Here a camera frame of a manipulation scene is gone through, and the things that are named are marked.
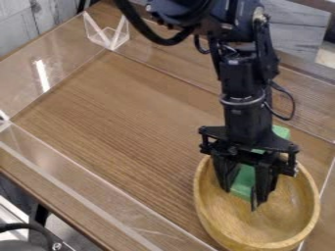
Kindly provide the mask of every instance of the green object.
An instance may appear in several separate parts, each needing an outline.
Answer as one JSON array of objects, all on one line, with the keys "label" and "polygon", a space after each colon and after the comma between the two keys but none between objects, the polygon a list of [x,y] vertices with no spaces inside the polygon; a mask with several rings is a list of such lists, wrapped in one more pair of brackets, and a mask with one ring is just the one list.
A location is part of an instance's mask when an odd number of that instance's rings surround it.
[{"label": "green object", "polygon": [[[273,125],[273,132],[283,138],[289,139],[291,132],[287,128]],[[263,154],[264,151],[259,149],[252,150],[253,153]],[[249,201],[251,188],[255,185],[255,169],[249,165],[240,164],[240,170],[235,178],[235,183],[231,189],[233,196]]]}]

